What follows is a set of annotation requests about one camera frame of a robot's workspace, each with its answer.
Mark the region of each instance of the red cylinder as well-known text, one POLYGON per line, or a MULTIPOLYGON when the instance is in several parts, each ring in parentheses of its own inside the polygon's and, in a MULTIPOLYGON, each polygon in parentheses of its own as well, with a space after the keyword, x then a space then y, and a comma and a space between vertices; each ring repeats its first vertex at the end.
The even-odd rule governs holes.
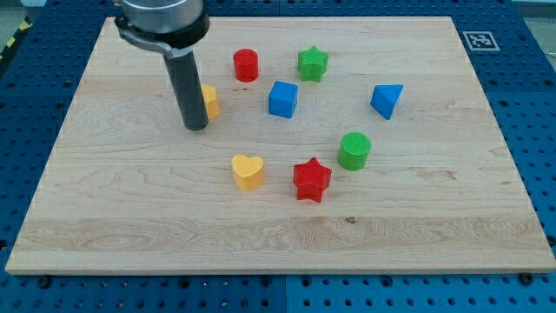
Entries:
POLYGON ((251 49, 241 49, 234 54, 235 78, 244 83, 259 76, 259 57, 251 49))

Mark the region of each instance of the heart-shaped block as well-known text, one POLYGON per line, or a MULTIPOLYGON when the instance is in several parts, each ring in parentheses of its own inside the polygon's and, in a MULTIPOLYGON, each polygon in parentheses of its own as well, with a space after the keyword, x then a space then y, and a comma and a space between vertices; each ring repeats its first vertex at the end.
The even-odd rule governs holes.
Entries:
POLYGON ((255 190, 264 182, 264 161, 258 156, 235 155, 232 169, 235 184, 243 191, 255 190))

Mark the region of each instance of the blue pegboard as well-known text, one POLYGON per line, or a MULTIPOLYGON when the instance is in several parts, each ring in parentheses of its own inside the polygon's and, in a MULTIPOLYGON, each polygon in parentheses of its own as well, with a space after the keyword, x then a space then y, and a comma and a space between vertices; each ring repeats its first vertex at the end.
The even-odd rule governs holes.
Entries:
MULTIPOLYGON (((556 74, 506 0, 212 0, 213 16, 450 16, 547 234, 556 236, 556 74)), ((50 0, 0 81, 0 264, 16 240, 111 0, 50 0)), ((556 275, 13 277, 0 312, 555 311, 556 275)))

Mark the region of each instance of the green cylinder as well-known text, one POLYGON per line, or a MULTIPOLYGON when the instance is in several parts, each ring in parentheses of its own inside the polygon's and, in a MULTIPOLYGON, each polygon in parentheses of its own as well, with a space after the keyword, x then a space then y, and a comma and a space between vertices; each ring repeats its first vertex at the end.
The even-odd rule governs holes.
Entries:
POLYGON ((346 170, 360 170, 365 167, 371 141, 360 132, 347 133, 340 144, 338 162, 346 170))

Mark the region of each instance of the wood grain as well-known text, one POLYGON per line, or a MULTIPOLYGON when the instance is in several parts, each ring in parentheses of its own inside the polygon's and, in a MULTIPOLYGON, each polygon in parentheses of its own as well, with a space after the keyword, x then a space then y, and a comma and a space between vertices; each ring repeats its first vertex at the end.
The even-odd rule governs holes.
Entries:
POLYGON ((12 274, 501 273, 556 267, 452 21, 447 17, 212 18, 195 47, 221 115, 185 130, 162 58, 108 19, 6 267, 12 274), (329 53, 322 83, 296 53, 329 53), (260 77, 231 57, 257 50, 260 77), (300 86, 270 116, 275 80, 300 86), (368 104, 402 83, 390 121, 368 104), (367 167, 336 161, 341 137, 373 141, 367 167), (257 155, 244 193, 231 158, 257 155), (323 203, 295 200, 293 166, 333 169, 323 203))

